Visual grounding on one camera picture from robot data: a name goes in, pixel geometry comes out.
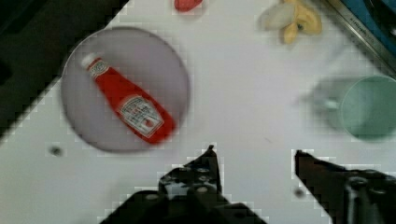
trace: red ketchup bottle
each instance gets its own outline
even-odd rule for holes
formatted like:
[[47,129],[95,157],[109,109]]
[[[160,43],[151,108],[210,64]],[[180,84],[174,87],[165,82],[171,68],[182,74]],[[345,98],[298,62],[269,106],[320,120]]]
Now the red ketchup bottle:
[[158,102],[100,57],[88,54],[81,65],[91,74],[113,111],[137,136],[158,144],[175,129],[172,117]]

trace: mug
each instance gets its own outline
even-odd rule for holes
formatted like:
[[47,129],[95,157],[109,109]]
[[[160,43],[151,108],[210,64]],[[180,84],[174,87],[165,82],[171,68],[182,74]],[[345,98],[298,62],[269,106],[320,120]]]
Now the mug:
[[339,78],[314,92],[316,109],[335,129],[362,140],[383,138],[396,128],[396,80],[385,76]]

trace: white bottle cap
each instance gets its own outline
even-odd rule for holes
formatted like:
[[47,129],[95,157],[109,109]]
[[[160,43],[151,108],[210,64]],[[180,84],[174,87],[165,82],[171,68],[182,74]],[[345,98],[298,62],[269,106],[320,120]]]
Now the white bottle cap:
[[89,53],[87,55],[85,55],[85,57],[82,59],[81,61],[81,66],[84,69],[87,69],[88,66],[91,65],[91,63],[93,63],[93,61],[95,61],[95,59],[97,59],[98,56],[95,53]]

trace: purple plate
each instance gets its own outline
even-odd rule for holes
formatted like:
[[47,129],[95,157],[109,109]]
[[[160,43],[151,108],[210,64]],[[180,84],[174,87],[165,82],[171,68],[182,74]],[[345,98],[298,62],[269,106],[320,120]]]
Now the purple plate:
[[180,125],[190,103],[190,81],[176,52],[158,36],[141,29],[106,29],[78,44],[64,66],[64,113],[83,140],[102,150],[150,148],[116,117],[105,96],[80,66],[90,52],[99,54],[148,92]]

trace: table surface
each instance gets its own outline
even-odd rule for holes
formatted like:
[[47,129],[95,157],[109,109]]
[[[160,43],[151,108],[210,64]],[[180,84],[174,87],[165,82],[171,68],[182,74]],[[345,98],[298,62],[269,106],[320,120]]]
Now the table surface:
[[[2,139],[2,223],[99,223],[128,196],[156,189],[172,168],[211,143],[219,155],[223,193],[271,224],[329,223],[293,171],[296,149],[348,168],[393,175],[396,138],[366,143],[328,128],[307,95],[328,77],[378,75],[370,60],[324,9],[323,33],[281,43],[264,31],[271,1],[205,0],[180,15],[171,1],[130,1],[108,25],[135,26],[165,39],[191,76],[191,105],[177,134],[156,150],[112,154],[85,144],[64,118],[60,82]],[[62,149],[54,157],[51,147]],[[293,192],[301,188],[299,199]]]

